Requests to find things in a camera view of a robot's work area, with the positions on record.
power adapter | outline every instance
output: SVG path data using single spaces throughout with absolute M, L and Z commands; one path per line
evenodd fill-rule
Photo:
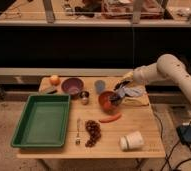
M 183 145 L 191 144 L 191 125 L 181 125 L 176 128 Z

purple bowl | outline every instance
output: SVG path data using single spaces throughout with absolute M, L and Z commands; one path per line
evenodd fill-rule
M 77 97 L 79 93 L 83 90 L 83 87 L 83 81 L 75 77 L 68 78 L 61 85 L 62 91 L 64 93 L 70 94 L 72 97 Z

red chili pepper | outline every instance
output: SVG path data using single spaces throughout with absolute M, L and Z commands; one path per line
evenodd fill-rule
M 98 121 L 101 123 L 109 123 L 109 122 L 113 122 L 113 121 L 118 120 L 121 116 L 122 116 L 121 113 L 117 113 L 113 116 L 110 116 L 110 117 L 107 117 L 104 119 L 99 119 Z

gray cup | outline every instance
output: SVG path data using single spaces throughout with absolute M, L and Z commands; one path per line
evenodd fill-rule
M 105 82 L 103 80 L 97 80 L 94 85 L 97 94 L 101 94 L 105 90 Z

bowl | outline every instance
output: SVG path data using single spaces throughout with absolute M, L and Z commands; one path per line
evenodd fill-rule
M 62 91 L 66 94 L 70 94 L 72 98 L 77 98 L 79 93 L 83 90 L 83 87 L 83 81 L 76 77 L 66 79 L 61 85 Z
M 115 110 L 117 109 L 116 105 L 113 105 L 110 101 L 110 96 L 114 95 L 115 92 L 113 91 L 103 91 L 99 96 L 98 96 L 98 102 L 102 108 L 102 110 L 106 113 L 114 113 Z

